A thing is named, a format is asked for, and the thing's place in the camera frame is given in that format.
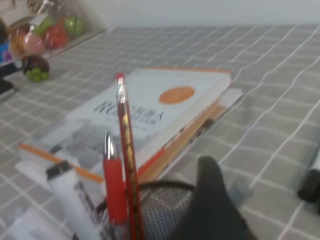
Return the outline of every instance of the orange circle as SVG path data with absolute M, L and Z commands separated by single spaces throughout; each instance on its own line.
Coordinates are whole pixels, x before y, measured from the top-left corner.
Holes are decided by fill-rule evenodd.
M 162 93 L 159 97 L 159 101 L 162 104 L 179 104 L 191 98 L 195 92 L 193 87 L 179 86 Z

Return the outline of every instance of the white wall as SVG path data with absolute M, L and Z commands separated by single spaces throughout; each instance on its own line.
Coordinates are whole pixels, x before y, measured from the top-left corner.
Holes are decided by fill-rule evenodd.
M 82 0 L 109 28 L 320 23 L 320 0 Z

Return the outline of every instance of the red pencil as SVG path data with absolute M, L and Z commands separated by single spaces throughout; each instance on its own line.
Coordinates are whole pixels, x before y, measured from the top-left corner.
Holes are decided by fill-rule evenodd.
M 131 231 L 130 234 L 132 240 L 143 240 L 144 231 L 139 197 L 136 155 L 130 120 L 130 110 L 125 83 L 125 75 L 123 73 L 118 72 L 115 74 L 115 85 L 125 168 L 125 179 L 127 186 L 129 223 Z

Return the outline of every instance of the apple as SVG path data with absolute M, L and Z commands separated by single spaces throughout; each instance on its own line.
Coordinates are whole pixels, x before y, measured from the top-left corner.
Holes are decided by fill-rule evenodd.
M 44 34 L 45 43 L 52 49 L 62 48 L 68 42 L 67 31 L 60 25 L 49 27 Z
M 23 38 L 23 48 L 27 54 L 41 55 L 46 52 L 45 42 L 42 37 L 32 32 Z
M 71 38 L 78 38 L 85 31 L 84 23 L 77 16 L 66 18 L 64 27 Z
M 51 17 L 46 17 L 39 26 L 33 26 L 34 29 L 32 30 L 33 33 L 43 36 L 46 30 L 55 25 L 55 22 L 52 20 Z

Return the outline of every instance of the pen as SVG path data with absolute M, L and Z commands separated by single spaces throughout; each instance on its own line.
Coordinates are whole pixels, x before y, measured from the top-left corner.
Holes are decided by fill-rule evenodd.
M 123 183 L 122 163 L 117 146 L 109 133 L 104 137 L 103 172 L 110 222 L 120 225 L 127 221 L 127 198 Z

